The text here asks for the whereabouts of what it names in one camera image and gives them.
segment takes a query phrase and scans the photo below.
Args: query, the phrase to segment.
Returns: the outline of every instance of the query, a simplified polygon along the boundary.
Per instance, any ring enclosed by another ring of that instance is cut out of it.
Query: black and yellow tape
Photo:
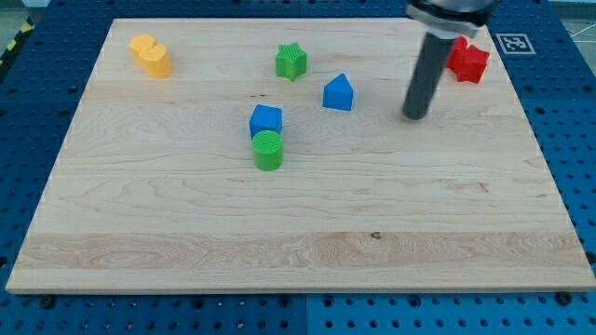
[[[17,59],[17,55],[19,55],[24,47],[25,41],[31,36],[33,29],[33,20],[28,18],[20,27],[17,35],[15,35],[12,41],[8,43],[7,49],[2,53],[2,56],[0,56],[0,83],[7,77],[8,71]]]

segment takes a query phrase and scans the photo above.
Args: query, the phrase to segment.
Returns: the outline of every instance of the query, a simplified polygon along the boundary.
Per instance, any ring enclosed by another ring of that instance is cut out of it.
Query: wood grain
[[[153,34],[173,72],[127,49]],[[487,32],[479,85],[446,71],[400,117],[411,20],[115,20],[7,289],[19,294],[588,290],[595,280]],[[308,72],[275,77],[278,44]],[[320,107],[345,72],[355,109]],[[284,164],[248,119],[280,106]]]

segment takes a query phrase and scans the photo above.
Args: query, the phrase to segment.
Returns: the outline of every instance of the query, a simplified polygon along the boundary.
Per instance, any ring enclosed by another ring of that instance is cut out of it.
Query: blue pegboard
[[[0,86],[2,286],[113,18],[402,17],[405,5],[405,0],[52,1]],[[502,0],[488,27],[581,242],[596,252],[596,79],[545,0]],[[525,35],[534,53],[508,53],[498,34]],[[0,334],[85,332],[589,334],[596,333],[596,293],[52,298],[0,291]]]

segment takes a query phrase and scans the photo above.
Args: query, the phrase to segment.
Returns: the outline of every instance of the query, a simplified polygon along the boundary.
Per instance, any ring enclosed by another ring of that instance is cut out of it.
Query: blue block
[[[323,107],[351,111],[353,98],[354,89],[352,89],[345,74],[340,74],[329,84],[325,85],[323,91]]]
[[[273,130],[281,134],[281,109],[258,104],[251,116],[251,139],[263,130]]]

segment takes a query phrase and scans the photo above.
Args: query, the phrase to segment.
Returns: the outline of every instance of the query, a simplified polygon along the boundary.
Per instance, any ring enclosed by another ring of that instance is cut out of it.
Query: green star
[[[276,55],[276,75],[296,80],[300,74],[306,73],[306,53],[300,49],[298,43],[278,47]]]

